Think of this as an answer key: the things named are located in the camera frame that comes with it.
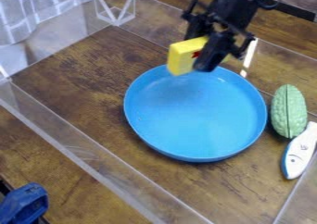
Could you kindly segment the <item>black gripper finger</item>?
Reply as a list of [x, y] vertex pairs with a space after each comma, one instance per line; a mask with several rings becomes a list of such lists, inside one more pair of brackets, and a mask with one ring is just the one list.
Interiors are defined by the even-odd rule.
[[236, 49], [234, 33], [230, 31], [214, 32], [194, 61], [192, 68], [203, 72], [214, 71], [224, 57], [235, 53]]
[[188, 19], [188, 28], [186, 30], [184, 39], [190, 40], [208, 35], [211, 32], [211, 23], [206, 19], [191, 18]]

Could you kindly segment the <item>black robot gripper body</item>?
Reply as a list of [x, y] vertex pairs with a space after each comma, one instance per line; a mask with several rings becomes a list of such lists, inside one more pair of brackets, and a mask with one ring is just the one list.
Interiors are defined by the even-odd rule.
[[191, 0], [187, 9], [182, 13], [182, 18], [188, 22], [191, 18], [206, 19], [211, 23], [211, 32], [230, 31], [234, 33], [236, 52], [231, 55], [240, 58], [250, 43], [255, 40], [254, 34], [246, 28], [259, 8], [259, 0], [211, 0], [207, 5], [202, 5], [204, 11], [192, 13], [194, 7], [199, 5], [199, 0]]

